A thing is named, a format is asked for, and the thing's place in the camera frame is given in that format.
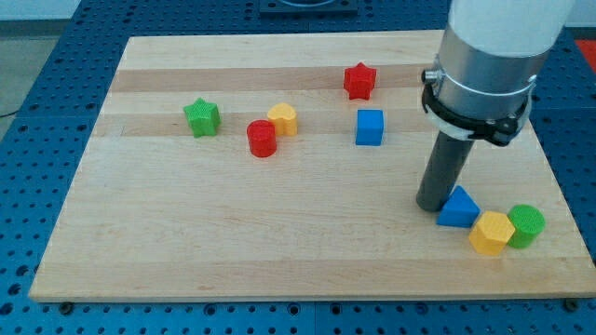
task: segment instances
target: red cylinder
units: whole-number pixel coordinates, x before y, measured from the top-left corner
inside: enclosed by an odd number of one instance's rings
[[[246,129],[251,153],[257,157],[268,157],[277,149],[276,127],[267,120],[252,121]]]

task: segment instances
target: yellow block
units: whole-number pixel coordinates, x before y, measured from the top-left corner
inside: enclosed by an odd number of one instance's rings
[[[476,220],[468,239],[476,252],[498,256],[513,233],[515,227],[506,214],[486,211]]]
[[[275,125],[276,135],[278,136],[294,136],[298,133],[296,111],[286,102],[273,106],[267,113],[267,118]]]

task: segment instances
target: wooden cutting board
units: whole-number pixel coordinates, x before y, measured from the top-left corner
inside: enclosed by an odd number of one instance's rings
[[[459,183],[483,210],[520,203],[548,226],[528,249],[477,254],[415,194],[436,129],[420,71],[440,31],[134,37],[48,243],[41,302],[461,300],[594,296],[596,272],[528,125],[477,142]],[[348,100],[344,68],[378,69]],[[216,137],[183,107],[216,102]],[[285,101],[299,134],[260,159],[246,126]],[[358,108],[383,109],[380,147],[357,147]]]

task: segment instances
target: blue cube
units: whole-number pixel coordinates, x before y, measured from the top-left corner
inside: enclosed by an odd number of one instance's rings
[[[449,200],[443,205],[437,218],[438,225],[471,228],[472,224],[481,214],[481,209],[476,205],[466,190],[455,187]]]
[[[381,145],[385,122],[381,110],[358,110],[356,145]]]

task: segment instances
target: green cube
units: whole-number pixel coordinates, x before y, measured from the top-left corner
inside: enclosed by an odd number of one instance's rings
[[[515,233],[508,244],[514,248],[529,247],[547,224],[542,213],[529,205],[514,206],[508,217],[515,227]]]
[[[184,113],[188,126],[193,129],[193,136],[196,138],[203,135],[217,135],[217,127],[222,123],[217,105],[206,102],[201,98],[192,105],[185,106]]]

